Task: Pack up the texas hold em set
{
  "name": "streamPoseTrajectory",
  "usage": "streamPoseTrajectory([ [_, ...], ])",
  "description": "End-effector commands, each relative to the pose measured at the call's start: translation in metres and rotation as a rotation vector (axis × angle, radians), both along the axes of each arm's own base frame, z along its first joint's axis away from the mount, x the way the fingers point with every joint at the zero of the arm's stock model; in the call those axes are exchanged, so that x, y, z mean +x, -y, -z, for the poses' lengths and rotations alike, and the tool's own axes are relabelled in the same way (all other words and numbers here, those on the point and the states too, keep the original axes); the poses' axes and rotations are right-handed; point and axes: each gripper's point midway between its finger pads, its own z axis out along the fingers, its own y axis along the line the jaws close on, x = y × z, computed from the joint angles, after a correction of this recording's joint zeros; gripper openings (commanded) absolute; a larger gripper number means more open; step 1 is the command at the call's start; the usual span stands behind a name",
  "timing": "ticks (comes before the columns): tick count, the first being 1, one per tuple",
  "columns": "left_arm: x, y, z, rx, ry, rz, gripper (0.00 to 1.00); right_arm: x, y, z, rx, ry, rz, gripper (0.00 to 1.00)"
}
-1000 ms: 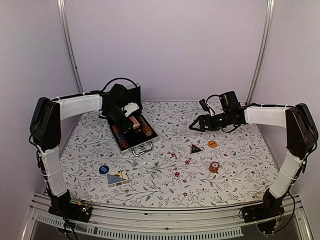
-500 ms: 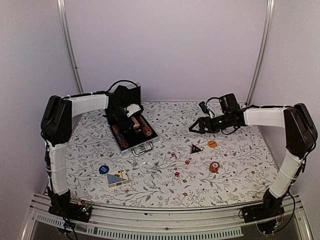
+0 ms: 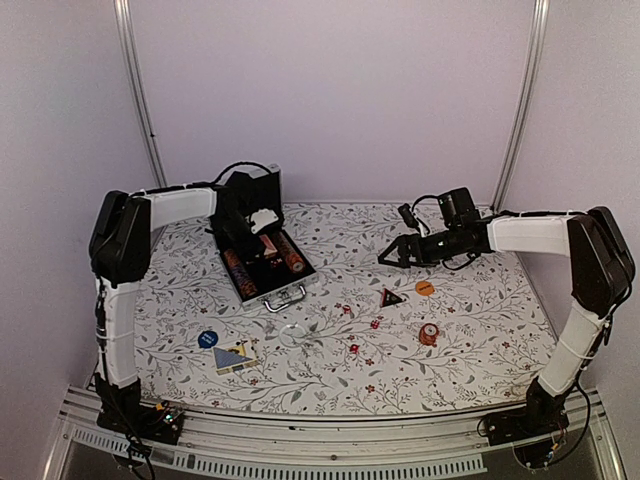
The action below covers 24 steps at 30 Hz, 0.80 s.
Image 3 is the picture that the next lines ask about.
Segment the orange round button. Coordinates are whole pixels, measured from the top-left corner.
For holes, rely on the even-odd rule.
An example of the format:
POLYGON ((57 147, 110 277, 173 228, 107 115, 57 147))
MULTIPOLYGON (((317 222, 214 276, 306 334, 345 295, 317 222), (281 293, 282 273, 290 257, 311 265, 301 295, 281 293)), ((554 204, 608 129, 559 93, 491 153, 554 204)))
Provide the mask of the orange round button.
POLYGON ((415 291, 421 296, 431 296, 435 292, 435 287, 429 281, 419 281, 415 285, 415 291))

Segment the blue playing card deck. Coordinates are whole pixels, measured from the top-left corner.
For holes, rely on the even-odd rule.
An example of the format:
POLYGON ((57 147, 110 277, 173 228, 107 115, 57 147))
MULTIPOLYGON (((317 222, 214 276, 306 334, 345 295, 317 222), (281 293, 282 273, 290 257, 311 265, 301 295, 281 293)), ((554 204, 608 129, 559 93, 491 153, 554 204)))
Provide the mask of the blue playing card deck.
POLYGON ((227 346, 215 346, 213 357, 218 375, 249 369, 259 363, 255 346, 250 340, 238 340, 227 346))

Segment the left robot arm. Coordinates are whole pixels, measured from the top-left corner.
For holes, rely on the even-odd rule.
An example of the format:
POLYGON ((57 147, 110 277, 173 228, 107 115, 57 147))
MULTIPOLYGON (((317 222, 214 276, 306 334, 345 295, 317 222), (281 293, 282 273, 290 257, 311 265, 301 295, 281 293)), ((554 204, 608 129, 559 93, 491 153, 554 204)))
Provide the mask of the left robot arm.
POLYGON ((139 384, 134 310, 151 261, 152 232, 181 221, 210 218, 221 208, 230 213, 231 232, 239 235, 241 251, 256 255, 262 242, 235 203, 233 188, 212 183, 155 193, 114 190, 106 194, 89 244, 97 292, 98 387, 117 392, 139 384))

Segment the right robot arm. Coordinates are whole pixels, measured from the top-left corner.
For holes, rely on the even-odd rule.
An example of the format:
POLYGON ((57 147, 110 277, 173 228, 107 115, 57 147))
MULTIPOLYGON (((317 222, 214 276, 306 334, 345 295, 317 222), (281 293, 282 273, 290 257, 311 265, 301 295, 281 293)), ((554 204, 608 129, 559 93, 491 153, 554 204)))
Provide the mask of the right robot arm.
POLYGON ((542 397, 517 415, 521 432, 537 436, 556 417, 549 399, 556 400, 574 388, 599 345, 607 342, 615 311, 630 297, 635 277, 630 250, 606 207, 489 217, 482 217, 473 205, 442 202, 440 208, 444 231, 424 235, 411 209, 401 206, 403 220, 413 231, 396 237, 379 254, 379 264, 427 267, 461 254, 474 261, 482 254, 497 252, 560 255, 570 261, 571 310, 555 351, 531 385, 542 397))

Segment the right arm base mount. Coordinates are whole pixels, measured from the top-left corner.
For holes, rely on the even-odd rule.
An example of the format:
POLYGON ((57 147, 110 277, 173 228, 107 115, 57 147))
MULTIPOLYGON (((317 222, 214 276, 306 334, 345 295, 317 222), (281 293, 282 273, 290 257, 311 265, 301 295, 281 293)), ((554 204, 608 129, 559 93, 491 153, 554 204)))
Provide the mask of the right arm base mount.
POLYGON ((564 444, 569 419, 563 407, 544 416, 537 407, 489 413, 477 424, 477 433, 490 446, 514 444, 516 461, 528 470, 551 465, 564 444))

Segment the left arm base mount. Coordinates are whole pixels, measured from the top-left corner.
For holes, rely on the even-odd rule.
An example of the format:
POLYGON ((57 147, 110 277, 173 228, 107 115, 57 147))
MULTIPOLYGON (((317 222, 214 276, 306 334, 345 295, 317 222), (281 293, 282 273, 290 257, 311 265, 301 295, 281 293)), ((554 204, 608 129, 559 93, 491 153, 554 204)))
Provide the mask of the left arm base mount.
POLYGON ((184 423, 183 414, 182 408, 166 401, 145 406, 136 398, 105 398, 97 425, 142 440, 177 445, 184 423))

